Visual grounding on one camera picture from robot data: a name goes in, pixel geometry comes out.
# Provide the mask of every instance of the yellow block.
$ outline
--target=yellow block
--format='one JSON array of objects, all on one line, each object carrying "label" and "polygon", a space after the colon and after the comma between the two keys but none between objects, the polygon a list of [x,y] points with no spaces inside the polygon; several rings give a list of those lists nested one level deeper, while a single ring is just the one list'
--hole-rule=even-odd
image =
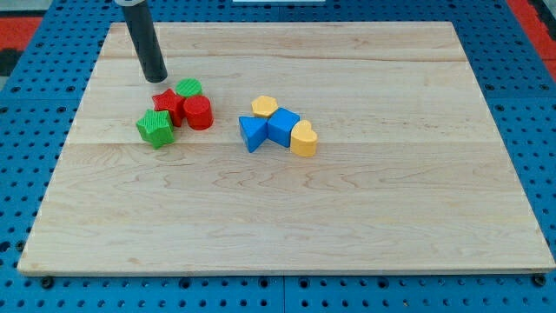
[{"label": "yellow block", "polygon": [[311,157],[316,153],[318,136],[308,120],[301,120],[292,129],[291,144],[289,148],[301,157]]},{"label": "yellow block", "polygon": [[257,97],[251,103],[253,107],[253,115],[256,117],[271,117],[276,110],[278,110],[278,103],[276,99],[268,96]]}]

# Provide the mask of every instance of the wooden board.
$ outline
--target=wooden board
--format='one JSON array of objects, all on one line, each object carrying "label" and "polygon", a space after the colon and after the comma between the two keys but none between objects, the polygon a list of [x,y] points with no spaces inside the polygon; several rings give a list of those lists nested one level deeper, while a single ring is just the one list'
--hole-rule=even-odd
[{"label": "wooden board", "polygon": [[[544,272],[539,225],[450,23],[160,23],[146,83],[113,24],[19,262],[25,275]],[[135,121],[184,77],[209,130],[159,150]],[[259,95],[300,112],[317,156],[238,116]]]}]

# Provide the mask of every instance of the red cylinder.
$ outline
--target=red cylinder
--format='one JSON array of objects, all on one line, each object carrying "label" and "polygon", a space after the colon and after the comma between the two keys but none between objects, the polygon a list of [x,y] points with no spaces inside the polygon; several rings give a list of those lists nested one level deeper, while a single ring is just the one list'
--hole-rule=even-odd
[{"label": "red cylinder", "polygon": [[183,111],[189,127],[194,130],[205,130],[214,122],[210,100],[205,96],[192,96],[185,99]]}]

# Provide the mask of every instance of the blue pegboard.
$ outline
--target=blue pegboard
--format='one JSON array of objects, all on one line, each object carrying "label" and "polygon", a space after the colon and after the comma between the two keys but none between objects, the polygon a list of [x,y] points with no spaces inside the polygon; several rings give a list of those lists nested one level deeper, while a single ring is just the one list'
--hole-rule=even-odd
[{"label": "blue pegboard", "polygon": [[[503,1],[150,0],[168,22],[451,21],[534,214],[556,252],[556,86]],[[556,275],[68,278],[15,267],[112,22],[110,0],[55,0],[0,93],[0,311],[556,310]]]}]

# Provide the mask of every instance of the black cylinder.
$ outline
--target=black cylinder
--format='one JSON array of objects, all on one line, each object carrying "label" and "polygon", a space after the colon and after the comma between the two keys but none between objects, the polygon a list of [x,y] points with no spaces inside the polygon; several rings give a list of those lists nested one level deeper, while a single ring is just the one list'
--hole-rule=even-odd
[{"label": "black cylinder", "polygon": [[132,6],[122,6],[122,10],[145,78],[151,83],[160,83],[166,79],[168,72],[147,0]]}]

